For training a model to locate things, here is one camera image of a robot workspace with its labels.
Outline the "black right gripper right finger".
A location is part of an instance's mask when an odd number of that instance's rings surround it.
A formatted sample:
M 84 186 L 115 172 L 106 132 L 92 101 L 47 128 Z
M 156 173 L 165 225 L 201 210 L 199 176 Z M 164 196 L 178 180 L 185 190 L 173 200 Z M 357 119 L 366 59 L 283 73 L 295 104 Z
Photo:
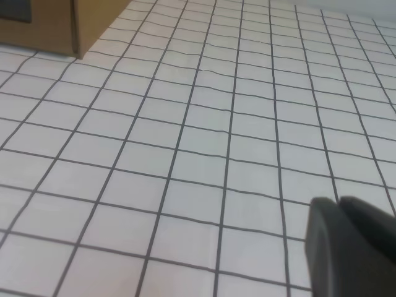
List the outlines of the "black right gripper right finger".
M 350 246 L 349 291 L 353 296 L 395 296 L 395 217 L 352 196 L 342 197 L 339 207 L 358 236 Z

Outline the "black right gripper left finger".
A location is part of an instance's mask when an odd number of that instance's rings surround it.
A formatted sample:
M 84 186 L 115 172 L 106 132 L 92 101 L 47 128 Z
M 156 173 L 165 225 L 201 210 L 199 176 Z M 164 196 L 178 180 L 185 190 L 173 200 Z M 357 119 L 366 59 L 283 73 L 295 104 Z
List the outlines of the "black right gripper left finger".
M 363 296 L 365 243 L 332 200 L 311 201 L 305 251 L 313 296 Z

